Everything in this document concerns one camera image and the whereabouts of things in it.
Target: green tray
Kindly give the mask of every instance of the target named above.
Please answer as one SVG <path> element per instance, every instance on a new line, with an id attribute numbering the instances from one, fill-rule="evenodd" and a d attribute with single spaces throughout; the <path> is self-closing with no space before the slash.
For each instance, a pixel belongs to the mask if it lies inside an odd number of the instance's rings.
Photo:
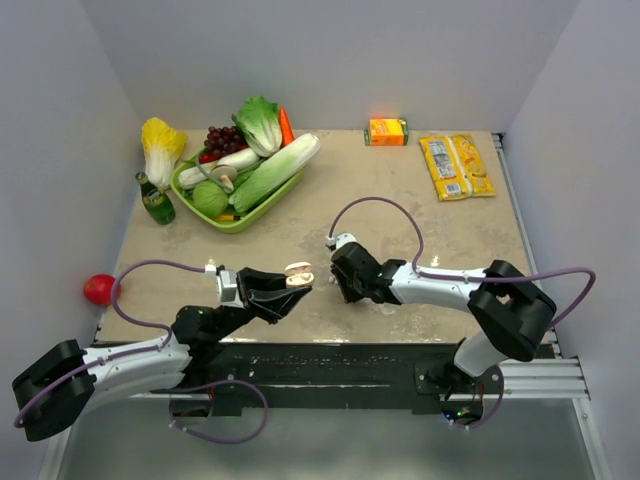
<path id="1" fill-rule="evenodd" d="M 240 220 L 237 220 L 235 222 L 216 222 L 200 213 L 196 209 L 196 207 L 193 206 L 193 203 L 191 203 L 191 201 L 184 197 L 182 189 L 178 185 L 178 175 L 180 174 L 180 172 L 186 170 L 187 168 L 195 167 L 196 164 L 194 159 L 196 155 L 200 155 L 200 153 L 202 152 L 200 151 L 196 153 L 193 157 L 191 157 L 189 160 L 187 160 L 174 170 L 173 175 L 171 176 L 171 190 L 173 190 L 173 192 L 182 201 L 182 203 L 184 203 L 193 213 L 195 213 L 205 222 L 217 228 L 223 233 L 240 233 L 253 225 L 260 217 L 271 210 L 276 205 L 276 203 L 278 203 L 282 199 L 282 197 L 287 194 L 289 190 L 295 187 L 296 184 L 300 182 L 300 180 L 302 180 L 302 176 L 304 175 L 305 170 L 303 168 L 298 173 L 296 173 L 293 177 L 283 183 L 280 188 L 269 195 L 269 197 L 264 202 L 244 215 Z"/>

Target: juice box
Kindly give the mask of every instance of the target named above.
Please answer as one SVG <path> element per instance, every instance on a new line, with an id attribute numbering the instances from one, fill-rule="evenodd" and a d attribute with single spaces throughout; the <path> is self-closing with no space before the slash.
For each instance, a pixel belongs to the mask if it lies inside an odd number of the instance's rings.
<path id="1" fill-rule="evenodd" d="M 364 143 L 372 147 L 406 145 L 409 127 L 401 118 L 372 118 L 364 131 Z"/>

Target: green bottle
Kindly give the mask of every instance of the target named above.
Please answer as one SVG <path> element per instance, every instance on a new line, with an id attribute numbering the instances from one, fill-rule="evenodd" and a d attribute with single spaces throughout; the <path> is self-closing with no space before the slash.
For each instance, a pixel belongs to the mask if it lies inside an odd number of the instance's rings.
<path id="1" fill-rule="evenodd" d="M 167 225 L 176 218 L 176 211 L 173 208 L 171 199 L 166 193 L 161 192 L 149 181 L 144 172 L 136 173 L 136 180 L 140 184 L 140 193 L 142 194 L 142 204 L 147 209 L 151 218 L 160 225 Z"/>

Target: lettuce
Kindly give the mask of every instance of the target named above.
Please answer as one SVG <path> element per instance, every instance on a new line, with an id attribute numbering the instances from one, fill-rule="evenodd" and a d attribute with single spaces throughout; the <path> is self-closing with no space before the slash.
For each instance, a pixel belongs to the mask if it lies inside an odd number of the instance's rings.
<path id="1" fill-rule="evenodd" d="M 238 115 L 231 118 L 242 130 L 247 144 L 259 156 L 270 157 L 280 149 L 282 131 L 277 103 L 266 101 L 262 95 L 249 97 Z"/>

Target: table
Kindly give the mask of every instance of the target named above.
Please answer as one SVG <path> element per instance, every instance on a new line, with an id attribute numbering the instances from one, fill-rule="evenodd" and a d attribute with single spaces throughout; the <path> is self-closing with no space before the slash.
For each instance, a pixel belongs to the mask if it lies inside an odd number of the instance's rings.
<path id="1" fill-rule="evenodd" d="M 418 138 L 461 132 L 412 131 L 405 147 L 367 147 L 359 130 L 312 132 L 320 138 L 322 149 L 302 181 L 243 233 L 219 233 L 175 197 L 176 220 L 159 226 L 138 199 L 117 271 L 150 258 L 204 265 L 211 257 L 227 268 L 248 266 L 272 272 L 297 261 L 312 263 L 314 291 L 290 315 L 276 326 L 256 319 L 227 341 L 455 343 L 477 332 L 471 315 L 432 305 L 377 305 L 368 300 L 345 304 L 338 287 L 329 282 L 325 237 L 345 204 L 367 195 L 384 196 L 406 207 L 422 229 L 425 252 L 420 265 L 476 268 L 498 258 L 527 272 L 525 249 L 491 134 L 471 132 L 497 196 L 438 202 Z M 206 136 L 204 130 L 187 134 L 183 158 L 201 148 Z M 343 231 L 353 233 L 379 261 L 410 260 L 417 250 L 407 219 L 380 202 L 363 203 L 347 212 L 337 228 L 338 233 Z M 169 267 L 138 269 L 122 286 L 123 309 L 142 320 L 170 325 L 184 305 L 216 305 L 213 280 Z M 109 308 L 97 340 L 139 341 L 162 333 L 131 325 Z"/>

